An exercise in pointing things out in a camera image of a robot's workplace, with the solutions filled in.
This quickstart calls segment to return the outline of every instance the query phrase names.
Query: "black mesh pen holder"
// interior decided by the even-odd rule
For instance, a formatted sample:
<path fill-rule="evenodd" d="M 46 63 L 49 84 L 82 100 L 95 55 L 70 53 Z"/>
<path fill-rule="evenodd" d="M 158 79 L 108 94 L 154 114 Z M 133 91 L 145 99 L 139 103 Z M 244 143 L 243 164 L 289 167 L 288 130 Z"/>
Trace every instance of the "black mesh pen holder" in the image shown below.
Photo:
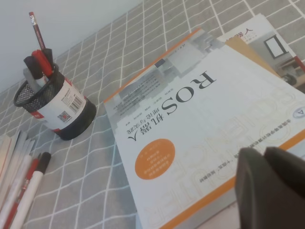
<path fill-rule="evenodd" d="M 23 107 L 62 140 L 71 140 L 84 132 L 96 115 L 96 107 L 66 79 L 54 65 L 49 81 L 34 93 L 28 82 L 22 84 L 14 104 Z"/>

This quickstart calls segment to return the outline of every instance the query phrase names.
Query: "orange stripe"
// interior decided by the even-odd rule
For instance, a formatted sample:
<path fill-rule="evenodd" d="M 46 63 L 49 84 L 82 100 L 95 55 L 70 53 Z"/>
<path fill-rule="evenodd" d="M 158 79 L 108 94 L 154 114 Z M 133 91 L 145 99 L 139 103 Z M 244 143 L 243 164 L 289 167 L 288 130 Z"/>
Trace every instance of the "orange stripe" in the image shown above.
<path fill-rule="evenodd" d="M 300 133 L 296 134 L 292 138 L 290 138 L 287 142 L 280 145 L 280 148 L 283 150 L 288 150 L 291 147 L 298 144 L 300 141 L 305 139 L 305 130 L 302 130 Z M 223 185 L 219 186 L 217 189 L 215 189 L 210 194 L 206 195 L 199 201 L 197 201 L 194 205 L 190 206 L 188 209 L 186 209 L 184 212 L 180 213 L 178 216 L 173 218 L 168 223 L 164 224 L 160 229 L 172 229 L 188 219 L 190 216 L 192 216 L 194 213 L 196 213 L 198 210 L 202 209 L 206 205 L 212 203 L 214 200 L 225 194 L 230 189 L 234 188 L 235 186 L 235 177 L 231 178 L 227 182 L 225 182 Z"/>
<path fill-rule="evenodd" d="M 288 150 L 291 147 L 298 144 L 303 139 L 305 139 L 305 129 L 302 130 L 300 133 L 296 134 L 295 136 L 293 136 L 292 138 L 290 138 L 284 144 L 280 145 L 280 148 L 283 149 L 283 150 Z"/>
<path fill-rule="evenodd" d="M 183 42 L 185 42 L 187 39 L 192 37 L 195 33 L 197 33 L 200 28 L 196 29 L 194 32 L 187 35 L 185 38 L 183 38 L 179 43 L 171 47 L 167 52 L 163 53 L 161 56 L 159 56 L 156 60 L 154 60 L 151 64 L 149 64 L 147 67 L 143 68 L 137 75 L 135 75 L 131 80 L 129 80 L 125 85 L 120 87 L 115 93 L 110 95 L 107 99 L 104 100 L 104 103 L 108 102 L 111 98 L 113 98 L 117 93 L 119 93 L 121 90 L 123 90 L 128 84 L 130 84 L 131 81 L 133 81 L 135 78 L 137 78 L 139 75 L 141 75 L 144 71 L 146 71 L 148 68 L 150 68 L 153 64 L 157 63 L 160 59 L 168 55 L 170 52 L 172 52 L 175 48 L 177 48 L 179 45 L 181 45 Z"/>
<path fill-rule="evenodd" d="M 187 218 L 189 218 L 191 215 L 196 213 L 198 210 L 202 209 L 204 206 L 210 204 L 215 199 L 219 198 L 221 195 L 229 191 L 231 188 L 234 187 L 235 184 L 235 177 L 231 178 L 227 182 L 225 182 L 223 185 L 219 186 L 217 189 L 215 189 L 210 194 L 206 195 L 199 201 L 197 201 L 194 205 L 190 206 L 187 210 L 180 213 L 178 216 L 173 218 L 168 223 L 164 224 L 160 229 L 173 229 L 183 221 L 185 221 Z"/>

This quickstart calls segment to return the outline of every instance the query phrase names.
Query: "book cover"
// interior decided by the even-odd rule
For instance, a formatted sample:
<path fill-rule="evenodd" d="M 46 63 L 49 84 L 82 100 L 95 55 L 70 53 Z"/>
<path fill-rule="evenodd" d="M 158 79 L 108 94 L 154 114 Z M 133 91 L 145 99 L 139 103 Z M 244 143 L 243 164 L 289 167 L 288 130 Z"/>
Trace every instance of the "book cover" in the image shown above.
<path fill-rule="evenodd" d="M 202 30 L 105 108 L 144 229 L 174 228 L 234 202 L 224 196 L 241 147 L 289 149 L 305 137 L 305 95 Z M 201 216 L 184 228 L 209 218 Z"/>
<path fill-rule="evenodd" d="M 225 42 L 234 36 L 253 48 L 283 80 L 305 93 L 304 64 L 264 15 L 256 15 L 218 40 Z"/>

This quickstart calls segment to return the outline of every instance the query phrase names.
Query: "table surface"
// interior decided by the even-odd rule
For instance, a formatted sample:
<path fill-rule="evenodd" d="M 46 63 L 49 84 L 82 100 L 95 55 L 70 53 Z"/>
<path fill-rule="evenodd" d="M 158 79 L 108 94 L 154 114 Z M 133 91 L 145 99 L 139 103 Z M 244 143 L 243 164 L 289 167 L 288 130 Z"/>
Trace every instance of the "table surface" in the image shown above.
<path fill-rule="evenodd" d="M 305 61 L 305 0 L 147 0 L 70 48 L 55 62 L 96 106 L 89 128 L 62 141 L 0 93 L 0 135 L 28 131 L 52 159 L 25 229 L 134 229 L 136 207 L 103 100 L 184 36 L 202 27 L 218 37 L 255 14 L 267 16 Z"/>

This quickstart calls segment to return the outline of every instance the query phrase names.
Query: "white marker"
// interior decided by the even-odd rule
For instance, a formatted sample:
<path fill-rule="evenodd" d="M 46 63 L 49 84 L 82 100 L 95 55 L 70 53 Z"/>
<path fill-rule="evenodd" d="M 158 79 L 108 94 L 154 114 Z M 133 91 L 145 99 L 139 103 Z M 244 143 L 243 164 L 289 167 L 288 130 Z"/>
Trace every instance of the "white marker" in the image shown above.
<path fill-rule="evenodd" d="M 24 192 L 24 195 L 20 201 L 20 204 L 17 208 L 17 213 L 14 218 L 14 221 L 11 225 L 11 229 L 20 229 L 23 225 L 23 222 L 28 214 L 32 201 L 35 197 L 43 174 L 46 172 L 49 161 L 51 159 L 51 154 L 44 152 L 39 160 L 39 163 L 33 173 L 33 176 L 30 180 L 27 190 Z"/>

